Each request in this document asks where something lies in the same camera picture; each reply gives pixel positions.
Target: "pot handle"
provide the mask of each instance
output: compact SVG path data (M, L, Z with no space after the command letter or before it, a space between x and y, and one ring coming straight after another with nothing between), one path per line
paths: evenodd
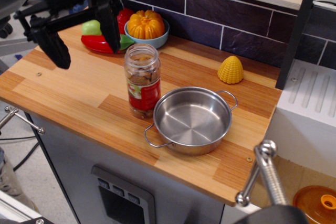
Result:
M236 101L236 105L234 105L230 110L233 110L235 107L238 106L237 98L236 98L233 94L231 94L230 92L228 92L228 91L226 91L226 90L219 90L219 91L217 91L216 93L219 94L219 93L222 93L222 92L231 95L231 96L235 99L235 101Z
M149 130L149 129L150 129L151 127L153 127L154 125L155 125L155 123L153 123L151 126L149 126L147 129L145 129L145 130L143 131L143 135L144 135L144 137L145 137L147 143L149 143L151 146L153 146L153 147L155 147L155 148L161 148L161 147L164 147L164 146L167 146L167 145L172 144L173 142L166 143L166 144L163 144L163 145L155 145L155 144L153 144L153 143L151 143L151 142L149 141L149 139L147 138L147 135L146 135L146 131Z

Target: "chair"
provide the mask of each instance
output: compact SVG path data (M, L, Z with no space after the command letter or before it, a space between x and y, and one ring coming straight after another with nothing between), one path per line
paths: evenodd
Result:
M12 26L8 23L10 15L19 10L26 0L0 0L0 37L7 38L13 32Z
M27 0L0 0L0 74L8 69L2 56L34 48L34 43L27 38L9 39L7 36L13 32L8 23L11 14L19 10Z

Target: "jar lid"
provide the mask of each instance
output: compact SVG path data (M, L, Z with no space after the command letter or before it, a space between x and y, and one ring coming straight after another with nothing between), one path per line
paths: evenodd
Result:
M336 224L336 191L328 187L304 187L295 194L293 206L306 214L309 223Z

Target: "stainless steel pot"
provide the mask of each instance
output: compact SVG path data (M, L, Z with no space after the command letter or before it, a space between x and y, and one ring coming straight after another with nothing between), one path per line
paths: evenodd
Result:
M231 95L236 104L230 108L218 95ZM153 147L168 146L187 154L202 155L214 150L228 132L232 113L238 106L236 97L228 91L213 92L199 87L174 89L159 99L154 108L154 123L144 130L146 141ZM151 143L146 132L156 126L165 144Z

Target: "jar label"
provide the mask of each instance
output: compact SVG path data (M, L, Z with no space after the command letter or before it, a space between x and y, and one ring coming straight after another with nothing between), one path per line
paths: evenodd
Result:
M137 110L152 110L161 97L160 79L148 86L138 86L127 80L130 104Z

